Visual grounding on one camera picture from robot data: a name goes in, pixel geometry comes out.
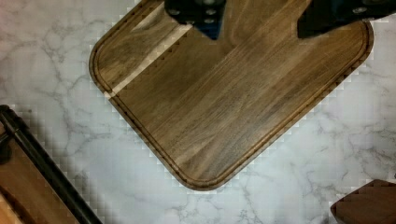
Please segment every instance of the cutting board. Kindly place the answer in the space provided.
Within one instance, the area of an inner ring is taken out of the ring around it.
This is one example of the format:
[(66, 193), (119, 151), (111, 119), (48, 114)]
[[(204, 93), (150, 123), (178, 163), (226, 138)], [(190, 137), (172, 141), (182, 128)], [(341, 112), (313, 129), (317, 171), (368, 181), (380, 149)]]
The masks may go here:
[(215, 189), (367, 58), (370, 23), (298, 39), (308, 4), (229, 0), (213, 41), (142, 1), (94, 46), (92, 79), (181, 184)]

